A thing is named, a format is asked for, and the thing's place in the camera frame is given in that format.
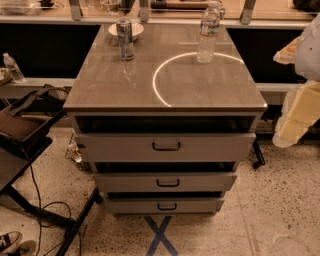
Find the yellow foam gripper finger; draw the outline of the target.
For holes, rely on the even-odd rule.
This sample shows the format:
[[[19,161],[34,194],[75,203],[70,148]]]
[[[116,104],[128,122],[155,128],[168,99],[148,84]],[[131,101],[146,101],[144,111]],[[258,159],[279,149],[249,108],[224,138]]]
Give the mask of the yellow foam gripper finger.
[[[320,82],[290,89],[284,99],[272,142],[280,148],[296,144],[320,119]]]

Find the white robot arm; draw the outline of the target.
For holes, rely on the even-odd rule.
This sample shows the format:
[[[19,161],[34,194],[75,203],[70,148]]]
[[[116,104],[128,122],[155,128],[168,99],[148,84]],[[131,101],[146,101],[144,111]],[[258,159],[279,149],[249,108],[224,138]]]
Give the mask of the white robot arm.
[[[290,89],[284,99],[273,143],[280,148],[296,144],[320,119],[320,30],[310,25],[302,34],[278,51],[273,60],[294,64],[295,71],[307,79],[298,89]]]

